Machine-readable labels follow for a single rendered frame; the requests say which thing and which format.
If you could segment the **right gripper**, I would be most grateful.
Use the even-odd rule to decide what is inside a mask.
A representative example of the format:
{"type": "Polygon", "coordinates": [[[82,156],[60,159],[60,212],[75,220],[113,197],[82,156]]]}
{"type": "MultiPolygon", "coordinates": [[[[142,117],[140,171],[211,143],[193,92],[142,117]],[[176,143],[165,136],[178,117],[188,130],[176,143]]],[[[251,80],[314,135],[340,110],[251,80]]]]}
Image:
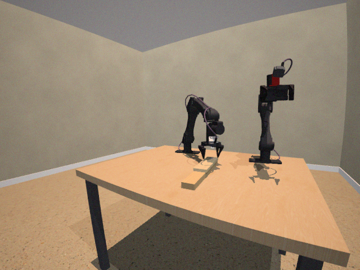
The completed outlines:
{"type": "MultiPolygon", "coordinates": [[[[204,146],[208,146],[209,142],[214,142],[215,138],[216,138],[215,134],[212,135],[212,133],[206,133],[206,141],[201,142],[201,145],[198,145],[198,148],[202,154],[203,159],[205,159],[205,151],[206,151],[206,148],[204,148],[204,146]]],[[[217,157],[219,157],[220,153],[222,152],[222,150],[224,148],[224,145],[221,145],[221,142],[217,141],[217,146],[215,146],[215,147],[216,147],[217,157]],[[218,150],[219,150],[219,153],[218,153],[218,150]]]]}

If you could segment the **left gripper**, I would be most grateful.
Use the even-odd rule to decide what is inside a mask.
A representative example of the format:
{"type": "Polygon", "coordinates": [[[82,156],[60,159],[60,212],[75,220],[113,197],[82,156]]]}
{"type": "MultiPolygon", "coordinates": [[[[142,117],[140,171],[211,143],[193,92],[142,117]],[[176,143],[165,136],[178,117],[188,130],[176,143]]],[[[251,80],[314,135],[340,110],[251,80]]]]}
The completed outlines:
{"type": "Polygon", "coordinates": [[[272,74],[272,85],[260,86],[260,101],[286,101],[288,100],[288,90],[289,101],[292,101],[294,100],[293,88],[294,84],[280,85],[280,78],[275,78],[272,74]]]}

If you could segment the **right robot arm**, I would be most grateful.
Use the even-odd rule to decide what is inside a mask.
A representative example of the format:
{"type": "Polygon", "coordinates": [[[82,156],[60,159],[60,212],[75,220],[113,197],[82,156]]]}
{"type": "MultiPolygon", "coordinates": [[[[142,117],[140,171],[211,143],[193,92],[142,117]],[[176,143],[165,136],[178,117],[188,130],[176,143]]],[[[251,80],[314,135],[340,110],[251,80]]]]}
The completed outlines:
{"type": "MultiPolygon", "coordinates": [[[[194,141],[194,126],[195,121],[197,118],[197,115],[199,113],[202,114],[204,118],[204,112],[208,108],[203,102],[204,98],[199,97],[190,97],[189,102],[187,104],[187,112],[188,112],[188,121],[187,121],[187,127],[183,135],[182,143],[184,144],[184,150],[177,150],[176,153],[185,153],[185,154],[199,154],[200,151],[192,151],[191,150],[191,143],[194,141]]],[[[221,135],[224,133],[224,126],[223,122],[219,121],[219,113],[216,109],[209,108],[207,109],[205,113],[206,121],[210,122],[208,125],[211,127],[211,129],[218,135],[221,135]],[[217,121],[211,121],[211,120],[217,120],[217,121]]]]}

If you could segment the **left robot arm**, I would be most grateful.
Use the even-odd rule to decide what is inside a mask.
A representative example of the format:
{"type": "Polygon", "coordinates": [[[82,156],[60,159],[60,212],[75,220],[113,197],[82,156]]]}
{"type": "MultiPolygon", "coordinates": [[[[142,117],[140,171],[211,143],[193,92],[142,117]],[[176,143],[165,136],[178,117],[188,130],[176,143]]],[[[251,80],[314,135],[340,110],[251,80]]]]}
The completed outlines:
{"type": "MultiPolygon", "coordinates": [[[[275,66],[273,69],[273,77],[282,78],[284,73],[285,67],[283,66],[275,66]]],[[[272,85],[272,74],[267,75],[267,86],[269,85],[272,85]]],[[[251,163],[282,164],[281,160],[270,159],[271,151],[275,146],[269,128],[269,116],[273,111],[273,102],[276,101],[260,101],[259,95],[258,112],[262,120],[262,134],[259,141],[260,158],[249,158],[251,163]]]]}

